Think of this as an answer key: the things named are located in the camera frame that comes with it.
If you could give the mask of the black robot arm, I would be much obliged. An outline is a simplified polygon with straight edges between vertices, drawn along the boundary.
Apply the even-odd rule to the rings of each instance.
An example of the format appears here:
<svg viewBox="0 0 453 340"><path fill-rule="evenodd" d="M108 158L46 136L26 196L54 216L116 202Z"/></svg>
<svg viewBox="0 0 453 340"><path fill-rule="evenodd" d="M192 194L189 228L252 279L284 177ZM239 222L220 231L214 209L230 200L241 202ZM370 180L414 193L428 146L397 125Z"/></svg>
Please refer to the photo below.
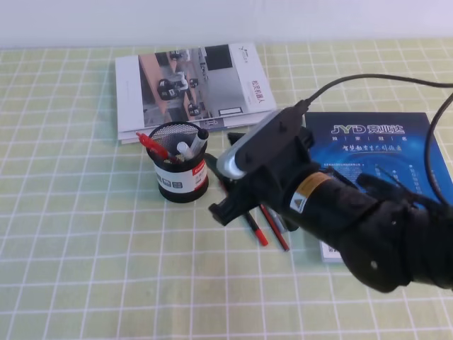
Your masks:
<svg viewBox="0 0 453 340"><path fill-rule="evenodd" d="M361 283L381 293L417 282L452 287L452 216L418 208L382 189L363 193L312 162L312 134L299 134L272 160L210 206L226 225L266 205L334 248Z"/></svg>

